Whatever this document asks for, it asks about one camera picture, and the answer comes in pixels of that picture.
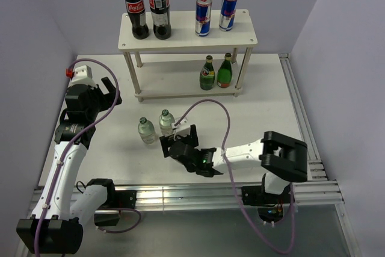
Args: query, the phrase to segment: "lower shelf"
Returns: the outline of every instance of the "lower shelf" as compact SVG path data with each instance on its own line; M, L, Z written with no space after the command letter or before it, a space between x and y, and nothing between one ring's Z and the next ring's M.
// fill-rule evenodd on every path
M213 55L215 75L223 62L224 55ZM202 90L199 86L199 73L205 59L196 54L141 55L142 67L136 67L141 93L137 98L178 98L188 96L215 96L238 94L242 88L236 89L239 75L237 63L233 63L233 79L228 88L214 84L211 90Z

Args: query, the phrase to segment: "cable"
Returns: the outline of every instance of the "cable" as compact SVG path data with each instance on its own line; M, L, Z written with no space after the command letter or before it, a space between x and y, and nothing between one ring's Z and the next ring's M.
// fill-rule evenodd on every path
M78 191L80 192L80 193L84 193L84 191L82 191L82 190L80 190L79 189L79 183L80 184L82 184L82 186L83 186L83 188L84 188L84 190L85 190L85 185L84 185L84 183L82 182L82 181L78 181L78 182L76 182L76 189L78 189Z
M103 231L104 233L110 233L110 234L120 234L120 233L125 233L130 230L133 230L136 226L139 225L140 221L142 220L142 214L136 210L136 209L130 209L130 208L108 208L108 209L103 209L103 210L113 210L113 211L129 211L129 212L135 212L138 214L138 220L137 222L132 225L130 228L124 229L124 230L119 230L119 231L111 231L111 230L106 230L104 228L97 227L98 230Z
M227 129L226 129L226 133L224 135L223 141L222 141L221 149L223 152L223 154L222 154L223 159L225 160L226 165L227 165L227 169L229 170L229 177L230 177L231 186L233 188L234 196L235 196L235 199L238 201L238 205L239 205L239 208L241 209L243 216L245 217L245 219L247 220L247 222L249 223L251 228L253 228L253 230L258 235L258 237L263 242L265 242L266 245L269 246L273 251L275 251L276 253L281 254L281 255L289 254L291 252L291 250L293 249L294 239L295 239L294 210L292 209L292 207L294 205L293 184L292 183L290 184L291 194L290 194L290 207L289 207L289 210L291 210L291 228L292 228L291 241L290 241L289 247L286 250L280 250L280 249L276 248L273 244L271 244L270 241L267 240L267 238L262 234L262 232L255 226L255 224L253 223L253 221L251 220L251 218L247 214L245 206L243 205L242 200L239 198L238 193L236 191L236 185L235 185L234 176L233 176L233 172L232 172L232 168L231 168L231 163L230 163L229 159L227 158L226 151L225 151L226 140L227 140L227 137L229 136L229 132L230 132L230 114L229 114L229 111L226 109L226 107L221 102L216 101L214 99L202 99L202 100L194 103L192 106L190 106L188 108L188 110L183 114L183 116L175 123L175 125L177 126L194 107L196 107L198 104L201 104L202 102L213 102L213 103L219 105L224 110L224 112L226 113Z
M80 132L78 132L78 134L76 136L74 136L70 141L69 143L67 144L67 146L64 148L61 156L60 156L60 164L57 164L57 167L56 167L56 170L55 170L55 173L54 173L54 177L52 178L52 182L51 182L51 185L49 187L49 190L48 190L48 194L47 194L47 198L46 198L46 203L45 203L45 207L43 208L43 211L42 211L42 215L40 216L40 219L37 223L37 227L36 227L36 232L35 232L35 240L34 240L34 249L35 249L35 255L36 257L40 257L40 252L39 252L39 238L40 238L40 230L42 228L42 224L43 224L43 220L45 219L46 215L47 215L47 211L48 211L48 208L49 208L49 202L51 201L52 199L52 195L54 194L54 189L55 189L55 186L56 186L56 183L58 181L58 178L59 178L59 174L60 174L60 170L61 170L61 167L63 166L64 164L64 161L66 159L66 155L69 151L69 149L71 148L71 146L74 144L74 142L79 138L81 137L82 134L84 134L85 132L87 132L90 128L93 128L94 126L96 126L98 123L100 123L102 120L104 120L110 113L111 111L114 109L117 101L118 101L118 98L119 98L119 83L118 83L118 80L115 76L115 74L112 72L112 70L106 66L105 64L101 63L100 61L97 61L97 60L93 60L91 58L81 58L79 60L75 60L70 66L69 66L69 69L73 69L73 67L75 66L76 63L80 63L81 61L90 61L92 63L96 63L102 67L104 67L112 76L112 78L114 79L115 81L115 87L116 87L116 94L115 94L115 98L114 98L114 102L112 103L111 105L111 108L108 109L108 111L101 117L99 118L98 120L96 120L95 122L93 122L92 124L88 125L87 127L85 127L84 129L82 129Z

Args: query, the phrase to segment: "bottle cap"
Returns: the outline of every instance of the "bottle cap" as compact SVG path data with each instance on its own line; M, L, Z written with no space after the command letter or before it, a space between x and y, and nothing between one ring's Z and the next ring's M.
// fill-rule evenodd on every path
M208 55L208 56L206 57L206 62L207 62L207 63L212 63L212 56L211 56L211 55Z

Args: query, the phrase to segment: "bottle label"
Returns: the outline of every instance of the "bottle label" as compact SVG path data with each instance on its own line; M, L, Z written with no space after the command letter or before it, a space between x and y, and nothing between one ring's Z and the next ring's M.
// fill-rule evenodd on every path
M166 7L169 7L169 6L170 6L170 1L166 0Z
M155 141L155 135L151 135L150 137L144 137L144 138L142 138L142 140L146 144L152 144Z
M169 0L149 0L151 9L165 9L170 5Z
M169 136L169 135L172 135L173 134L173 129L172 128L161 128L161 133L162 135L164 135L165 137Z
M168 25L167 13L156 14L154 12L151 12L151 15L152 15L152 21L153 21L155 26L166 26L166 25Z
M213 78L215 76L214 72L211 72L207 67L203 67L201 74L205 78Z
M128 13L140 13L144 10L143 0L140 0L140 1L134 2L134 3L126 1L126 5L127 5L127 12Z
M155 9L155 2L154 2L154 0L150 0L150 7L152 9Z
M226 87L229 87L229 86L230 86L230 83L228 83L228 84L222 84L222 83L220 83L219 81L217 82L217 84L218 84L219 87L222 87L222 88L226 88Z
M146 13L145 12L139 16L139 23L140 23L140 26L146 25Z

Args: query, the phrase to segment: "green bottle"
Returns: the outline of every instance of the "green bottle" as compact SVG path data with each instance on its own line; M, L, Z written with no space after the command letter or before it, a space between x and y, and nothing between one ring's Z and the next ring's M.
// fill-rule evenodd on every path
M224 55L224 61L221 68L218 70L217 84L219 87L229 87L231 78L233 76L233 69L231 67L231 54Z
M206 57L206 63L199 74L199 84L202 90L210 90L214 86L215 71L212 67L212 56Z

